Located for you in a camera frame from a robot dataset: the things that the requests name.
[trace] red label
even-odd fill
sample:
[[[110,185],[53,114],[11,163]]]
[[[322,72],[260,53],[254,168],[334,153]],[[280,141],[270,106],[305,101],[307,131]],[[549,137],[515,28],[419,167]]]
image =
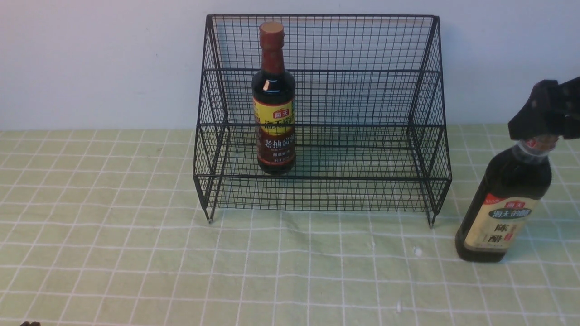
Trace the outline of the red label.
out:
[[[535,139],[528,139],[525,141],[525,144],[530,146],[531,148],[536,147],[536,145],[538,144],[538,142]]]
[[[519,200],[509,201],[505,205],[506,208],[524,208],[524,206],[525,203]]]
[[[287,108],[282,108],[272,115],[274,119],[282,119],[290,115],[290,110]]]
[[[496,197],[492,194],[487,194],[487,197],[485,198],[485,201],[483,202],[484,205],[493,205],[493,204],[497,204],[500,201],[504,200],[505,198],[499,198]]]

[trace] white speck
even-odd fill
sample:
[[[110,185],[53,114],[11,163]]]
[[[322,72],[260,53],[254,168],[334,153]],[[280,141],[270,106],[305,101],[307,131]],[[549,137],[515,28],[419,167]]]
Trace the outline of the white speck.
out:
[[[417,257],[421,257],[423,256],[423,250],[420,247],[414,246],[413,247],[413,253],[415,254],[415,256]]]

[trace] rack leg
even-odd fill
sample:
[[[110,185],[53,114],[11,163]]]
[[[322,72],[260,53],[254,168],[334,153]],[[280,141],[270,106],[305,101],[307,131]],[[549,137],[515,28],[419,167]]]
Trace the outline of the rack leg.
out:
[[[212,216],[210,216],[208,214],[208,208],[207,207],[203,208],[203,210],[204,210],[205,218],[208,220],[208,223],[211,224],[212,221],[213,221],[213,214],[212,214]]]
[[[429,229],[433,230],[435,227],[435,218],[437,215],[433,214],[430,211],[427,211],[427,223],[429,224]]]
[[[207,212],[206,212],[206,216],[207,216],[207,218],[208,218],[208,223],[209,223],[209,224],[212,224],[212,223],[213,223],[213,214],[215,214],[215,212],[216,212],[216,208],[215,208],[215,206],[213,206],[213,207],[211,208],[211,212],[210,212],[210,214],[209,214],[209,215],[208,215],[208,214],[207,214]]]

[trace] bottle label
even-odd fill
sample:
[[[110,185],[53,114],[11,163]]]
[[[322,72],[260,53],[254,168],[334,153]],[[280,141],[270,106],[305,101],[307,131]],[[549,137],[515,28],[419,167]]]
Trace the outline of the bottle label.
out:
[[[257,124],[273,124],[256,127],[258,159],[267,165],[283,165],[295,156],[296,135],[294,124],[294,101],[283,104],[264,104],[254,99],[254,115]]]
[[[487,194],[465,238],[465,247],[472,251],[506,251],[537,202],[529,198],[498,198]]]

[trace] wire rack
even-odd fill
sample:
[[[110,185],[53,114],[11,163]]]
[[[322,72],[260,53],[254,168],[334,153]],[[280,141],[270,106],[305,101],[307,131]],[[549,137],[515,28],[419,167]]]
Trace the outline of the wire rack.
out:
[[[251,81],[258,27],[284,25],[296,79],[296,165],[256,158]],[[215,208],[422,211],[432,227],[451,185],[437,16],[209,15],[193,178]]]

